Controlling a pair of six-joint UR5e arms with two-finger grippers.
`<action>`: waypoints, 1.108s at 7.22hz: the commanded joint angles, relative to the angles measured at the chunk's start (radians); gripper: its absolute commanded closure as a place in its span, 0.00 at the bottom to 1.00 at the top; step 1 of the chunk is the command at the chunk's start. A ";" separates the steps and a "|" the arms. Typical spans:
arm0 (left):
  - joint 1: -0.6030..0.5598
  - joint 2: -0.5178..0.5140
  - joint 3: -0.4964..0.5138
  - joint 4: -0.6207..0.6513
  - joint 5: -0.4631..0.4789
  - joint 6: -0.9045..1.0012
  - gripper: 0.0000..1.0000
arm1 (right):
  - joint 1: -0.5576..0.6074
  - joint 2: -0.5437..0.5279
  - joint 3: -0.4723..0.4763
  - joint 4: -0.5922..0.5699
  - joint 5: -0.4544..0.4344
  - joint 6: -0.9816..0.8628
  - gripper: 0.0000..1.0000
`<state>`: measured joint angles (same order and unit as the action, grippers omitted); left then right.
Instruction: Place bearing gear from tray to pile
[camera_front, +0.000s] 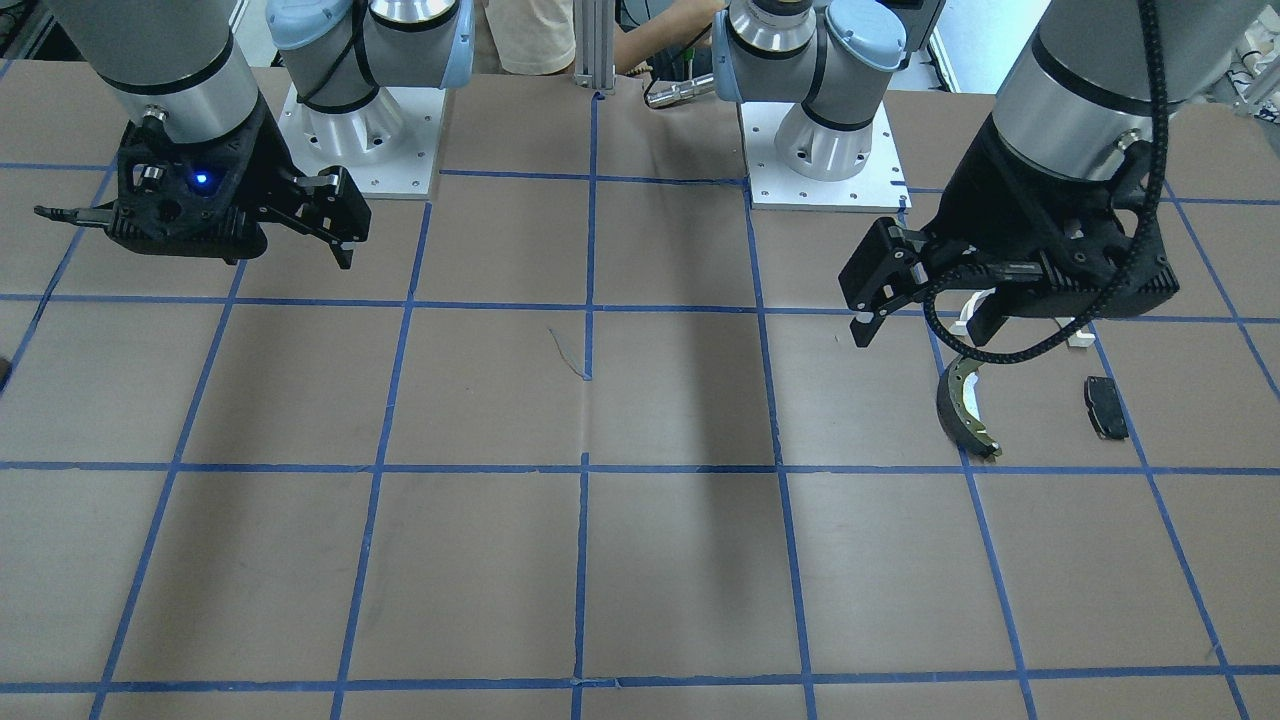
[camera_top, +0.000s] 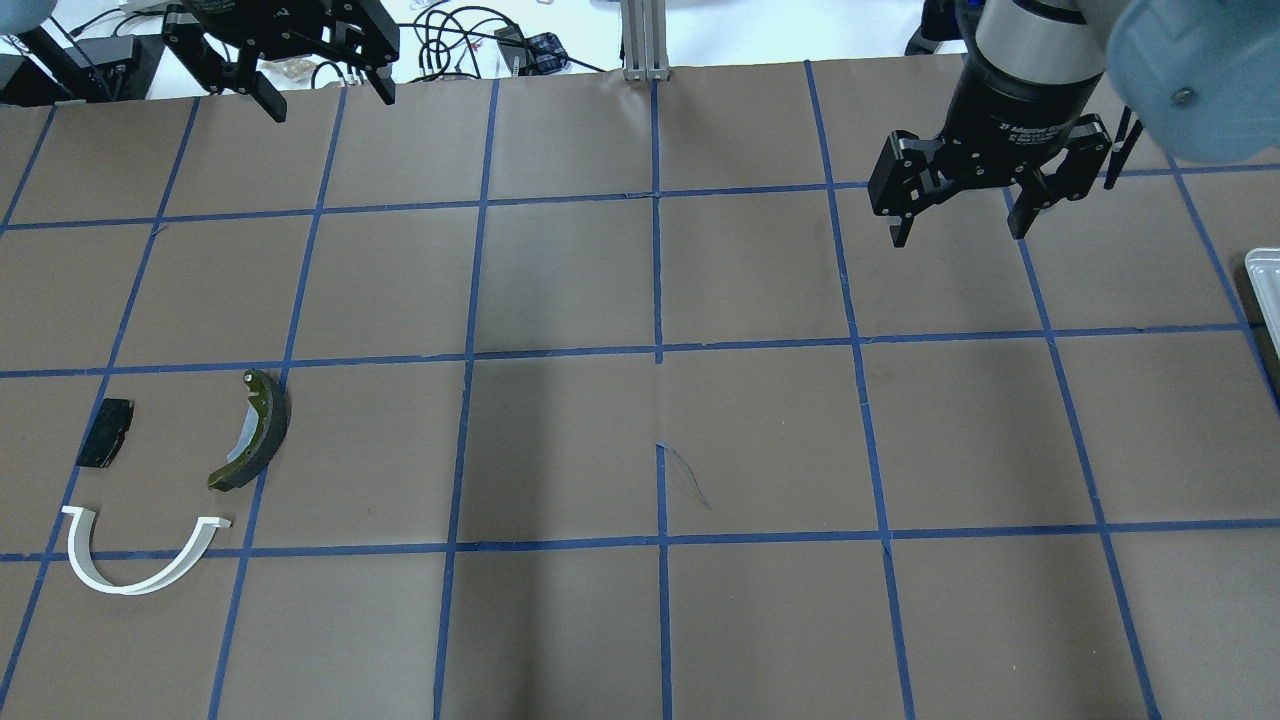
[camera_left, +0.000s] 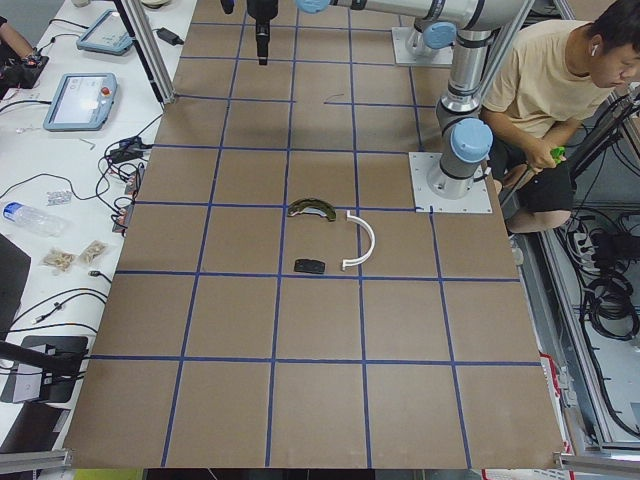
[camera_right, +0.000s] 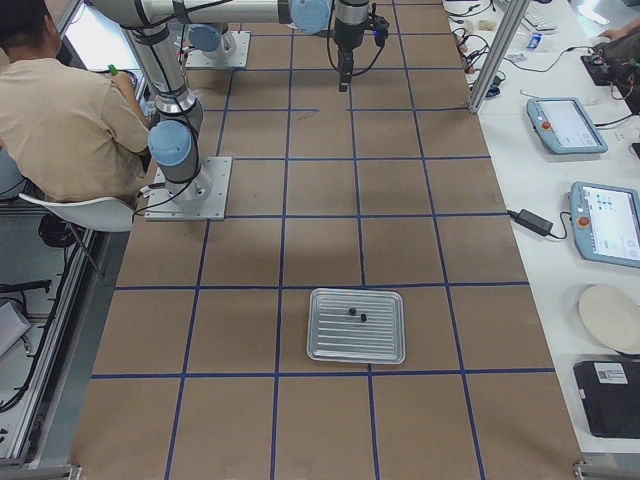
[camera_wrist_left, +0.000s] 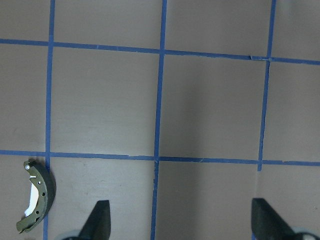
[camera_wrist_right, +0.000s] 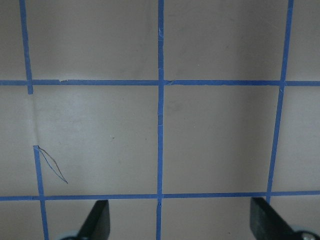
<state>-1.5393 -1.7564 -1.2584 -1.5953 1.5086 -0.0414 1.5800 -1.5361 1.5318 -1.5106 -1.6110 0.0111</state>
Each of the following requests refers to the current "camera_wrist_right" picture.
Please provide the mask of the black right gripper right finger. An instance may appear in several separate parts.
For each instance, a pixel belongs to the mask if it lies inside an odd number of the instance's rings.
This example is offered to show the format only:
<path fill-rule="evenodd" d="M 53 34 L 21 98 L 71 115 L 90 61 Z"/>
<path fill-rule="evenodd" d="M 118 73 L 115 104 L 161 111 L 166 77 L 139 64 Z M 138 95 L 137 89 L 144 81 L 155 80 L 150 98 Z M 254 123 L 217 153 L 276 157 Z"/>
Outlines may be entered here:
<path fill-rule="evenodd" d="M 295 232 L 263 197 L 250 200 L 250 230 L 256 240 L 297 240 Z"/>

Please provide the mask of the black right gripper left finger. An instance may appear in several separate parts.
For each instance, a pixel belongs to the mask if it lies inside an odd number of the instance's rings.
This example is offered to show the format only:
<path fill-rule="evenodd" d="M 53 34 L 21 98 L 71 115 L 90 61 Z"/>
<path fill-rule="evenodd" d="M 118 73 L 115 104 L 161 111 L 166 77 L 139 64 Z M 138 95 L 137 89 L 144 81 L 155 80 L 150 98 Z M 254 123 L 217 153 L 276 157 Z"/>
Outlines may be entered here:
<path fill-rule="evenodd" d="M 97 200 L 80 228 L 78 240 L 108 240 L 111 232 L 108 200 Z"/>

